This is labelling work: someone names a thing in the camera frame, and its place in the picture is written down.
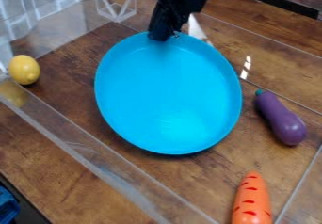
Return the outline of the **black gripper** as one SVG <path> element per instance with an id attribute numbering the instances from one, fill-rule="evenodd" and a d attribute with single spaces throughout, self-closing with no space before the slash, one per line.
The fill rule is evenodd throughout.
<path id="1" fill-rule="evenodd" d="M 149 25 L 149 37 L 157 41 L 182 31 L 193 12 L 201 12 L 208 0 L 160 0 Z"/>

